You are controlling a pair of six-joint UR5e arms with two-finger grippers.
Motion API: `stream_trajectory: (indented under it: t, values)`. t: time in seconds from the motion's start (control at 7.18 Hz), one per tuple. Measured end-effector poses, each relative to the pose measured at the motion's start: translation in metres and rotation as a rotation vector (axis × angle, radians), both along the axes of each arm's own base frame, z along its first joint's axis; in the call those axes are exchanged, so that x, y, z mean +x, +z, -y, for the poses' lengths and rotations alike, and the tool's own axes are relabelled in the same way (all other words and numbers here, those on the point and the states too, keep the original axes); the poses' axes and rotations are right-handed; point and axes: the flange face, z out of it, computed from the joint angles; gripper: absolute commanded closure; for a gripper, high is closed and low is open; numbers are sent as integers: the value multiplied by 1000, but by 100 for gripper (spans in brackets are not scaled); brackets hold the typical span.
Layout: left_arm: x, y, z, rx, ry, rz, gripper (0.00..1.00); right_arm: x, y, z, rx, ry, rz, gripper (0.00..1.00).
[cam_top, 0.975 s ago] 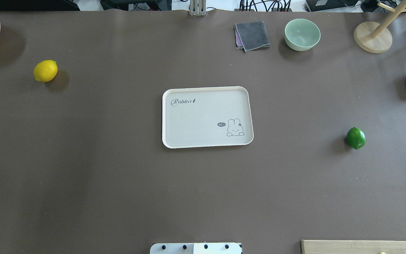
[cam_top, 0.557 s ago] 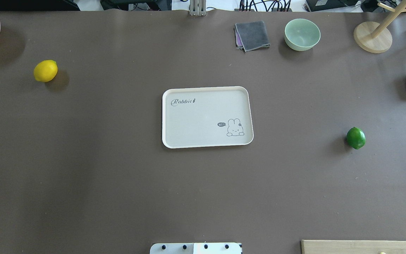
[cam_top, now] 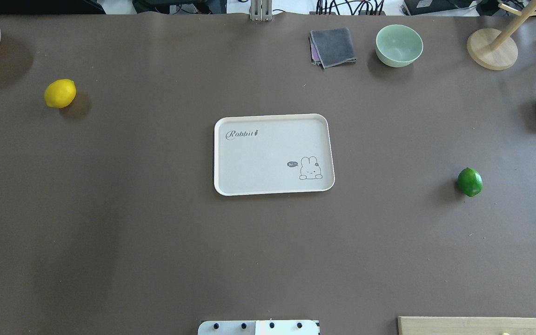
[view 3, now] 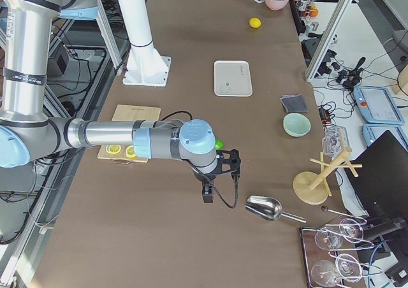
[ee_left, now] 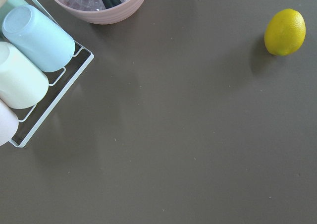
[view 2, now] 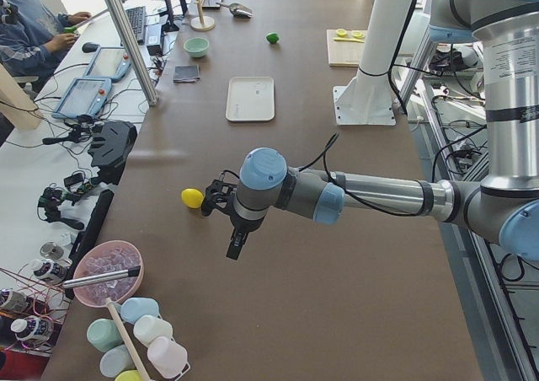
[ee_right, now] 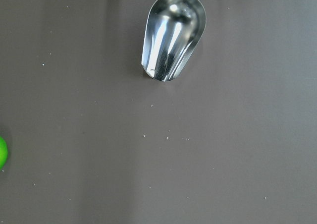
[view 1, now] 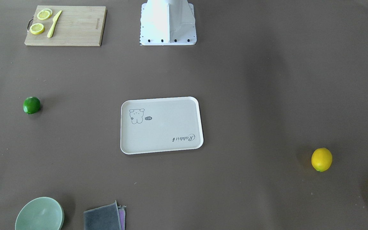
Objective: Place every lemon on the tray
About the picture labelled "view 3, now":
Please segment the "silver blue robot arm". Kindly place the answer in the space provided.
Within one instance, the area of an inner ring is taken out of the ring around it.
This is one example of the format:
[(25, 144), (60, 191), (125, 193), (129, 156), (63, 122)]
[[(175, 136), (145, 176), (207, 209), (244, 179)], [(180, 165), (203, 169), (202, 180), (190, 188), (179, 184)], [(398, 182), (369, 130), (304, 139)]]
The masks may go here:
[(219, 167), (215, 136), (204, 120), (95, 122), (43, 112), (52, 21), (97, 17), (97, 0), (3, 0), (8, 7), (1, 105), (1, 166), (14, 168), (69, 148), (132, 146), (139, 157), (189, 163), (202, 184)]

